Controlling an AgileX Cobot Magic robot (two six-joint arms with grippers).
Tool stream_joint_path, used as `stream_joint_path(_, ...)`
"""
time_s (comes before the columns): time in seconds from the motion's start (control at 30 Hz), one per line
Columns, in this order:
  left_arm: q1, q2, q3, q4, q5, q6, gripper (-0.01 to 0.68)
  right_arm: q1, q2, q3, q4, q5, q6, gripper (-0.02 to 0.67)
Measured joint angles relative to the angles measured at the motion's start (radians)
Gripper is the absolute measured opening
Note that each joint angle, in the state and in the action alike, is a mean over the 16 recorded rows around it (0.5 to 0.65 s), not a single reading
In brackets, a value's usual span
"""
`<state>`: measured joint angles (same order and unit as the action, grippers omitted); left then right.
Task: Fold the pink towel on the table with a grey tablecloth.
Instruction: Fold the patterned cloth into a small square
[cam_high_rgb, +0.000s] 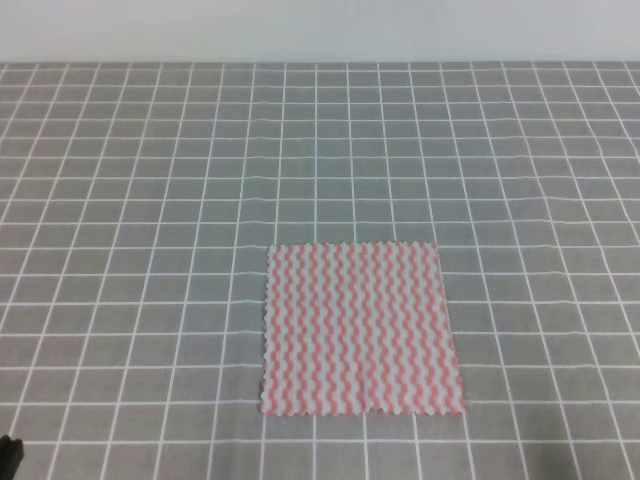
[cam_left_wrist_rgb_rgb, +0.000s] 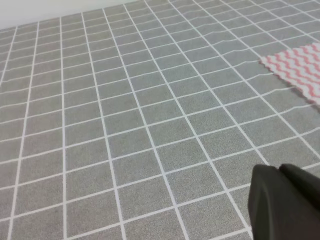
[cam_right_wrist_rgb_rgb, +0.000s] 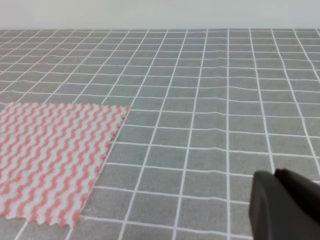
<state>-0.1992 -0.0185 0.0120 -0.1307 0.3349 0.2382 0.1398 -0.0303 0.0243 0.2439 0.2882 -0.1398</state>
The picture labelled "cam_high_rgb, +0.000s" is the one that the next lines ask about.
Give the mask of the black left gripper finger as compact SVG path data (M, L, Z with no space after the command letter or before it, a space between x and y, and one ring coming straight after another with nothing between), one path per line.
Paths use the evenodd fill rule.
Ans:
M13 480L23 458L23 441L3 435L0 438L0 480Z

